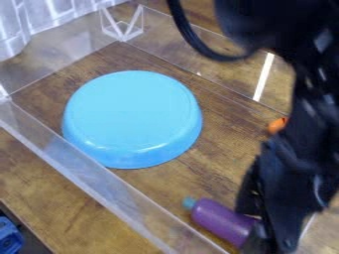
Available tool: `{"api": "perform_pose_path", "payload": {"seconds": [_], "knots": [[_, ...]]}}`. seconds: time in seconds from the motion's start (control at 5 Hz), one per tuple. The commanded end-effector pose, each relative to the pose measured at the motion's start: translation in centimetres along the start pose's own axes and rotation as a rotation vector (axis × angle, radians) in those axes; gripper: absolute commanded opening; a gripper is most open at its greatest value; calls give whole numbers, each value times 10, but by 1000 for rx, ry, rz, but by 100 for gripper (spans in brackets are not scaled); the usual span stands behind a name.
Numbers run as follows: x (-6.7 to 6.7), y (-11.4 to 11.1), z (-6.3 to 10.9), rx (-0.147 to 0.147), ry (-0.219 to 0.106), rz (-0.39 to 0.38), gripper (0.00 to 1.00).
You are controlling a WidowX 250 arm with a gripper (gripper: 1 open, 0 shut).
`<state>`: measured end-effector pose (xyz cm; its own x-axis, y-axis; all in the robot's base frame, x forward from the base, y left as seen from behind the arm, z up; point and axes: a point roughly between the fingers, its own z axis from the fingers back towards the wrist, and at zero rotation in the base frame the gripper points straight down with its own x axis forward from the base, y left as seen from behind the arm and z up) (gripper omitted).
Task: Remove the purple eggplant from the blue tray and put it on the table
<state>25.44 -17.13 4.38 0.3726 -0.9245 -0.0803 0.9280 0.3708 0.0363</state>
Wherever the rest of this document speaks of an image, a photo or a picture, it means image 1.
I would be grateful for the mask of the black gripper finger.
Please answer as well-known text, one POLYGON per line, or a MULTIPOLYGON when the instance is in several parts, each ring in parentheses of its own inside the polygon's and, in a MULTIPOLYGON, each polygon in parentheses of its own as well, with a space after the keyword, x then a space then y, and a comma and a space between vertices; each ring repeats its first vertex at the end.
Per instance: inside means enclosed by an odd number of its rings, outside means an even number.
POLYGON ((274 239, 262 222, 254 224, 240 254, 275 254, 274 239))

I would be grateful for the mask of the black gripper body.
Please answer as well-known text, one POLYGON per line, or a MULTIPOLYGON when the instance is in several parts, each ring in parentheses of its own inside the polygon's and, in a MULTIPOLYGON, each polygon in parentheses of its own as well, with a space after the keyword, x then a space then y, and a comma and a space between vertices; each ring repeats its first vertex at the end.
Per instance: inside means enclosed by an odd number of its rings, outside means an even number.
POLYGON ((236 198, 236 212, 260 218, 275 254, 298 248, 308 215, 328 207, 339 191, 339 106, 294 104, 284 128, 260 145, 236 198))

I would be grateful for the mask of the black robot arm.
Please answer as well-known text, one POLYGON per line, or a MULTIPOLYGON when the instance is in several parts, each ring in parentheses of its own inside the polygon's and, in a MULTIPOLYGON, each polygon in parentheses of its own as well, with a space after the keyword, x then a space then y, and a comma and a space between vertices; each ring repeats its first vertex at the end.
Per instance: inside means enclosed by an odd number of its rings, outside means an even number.
POLYGON ((286 126, 262 143, 236 212, 260 217, 247 248, 291 254, 306 217, 339 191, 339 0, 216 0, 223 32, 295 70, 286 126))

